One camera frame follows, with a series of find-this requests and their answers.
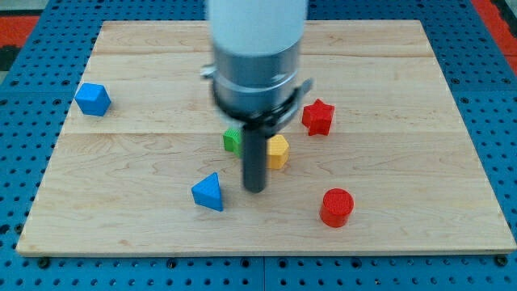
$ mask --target toy block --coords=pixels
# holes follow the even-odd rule
[[[103,85],[83,83],[75,95],[75,102],[83,114],[104,116],[111,100]]]
[[[197,205],[208,207],[217,211],[223,211],[219,176],[212,173],[192,187],[192,195]]]
[[[320,218],[331,227],[341,227],[347,224],[348,217],[354,209],[354,198],[349,192],[334,188],[323,196]]]
[[[223,134],[225,150],[233,152],[239,158],[242,155],[242,135],[240,129],[227,129]]]
[[[267,145],[267,167],[281,169],[289,158],[289,143],[281,134],[270,138]]]
[[[301,123],[309,129],[309,135],[329,135],[330,124],[334,115],[334,106],[316,99],[314,104],[304,106]]]

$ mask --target yellow hexagonal block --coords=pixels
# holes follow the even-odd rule
[[[289,143],[281,134],[270,138],[267,142],[267,167],[281,169],[289,158]]]

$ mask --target wooden board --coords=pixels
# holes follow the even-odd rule
[[[306,103],[335,104],[328,137],[298,116],[284,169],[251,195],[200,67],[205,22],[106,22],[83,82],[104,118],[75,103],[20,236],[27,256],[436,255],[505,253],[515,241],[418,21],[308,22]],[[225,211],[190,187],[217,171]],[[345,188],[340,229],[318,218]]]

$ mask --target red star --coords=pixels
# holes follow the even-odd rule
[[[316,99],[313,105],[304,106],[304,115],[301,123],[309,128],[309,135],[324,134],[329,135],[334,106],[323,103]]]

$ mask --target blue triangular prism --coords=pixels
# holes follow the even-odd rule
[[[219,176],[212,173],[192,187],[194,202],[198,205],[208,207],[217,211],[223,211],[221,199],[221,188],[219,187]]]

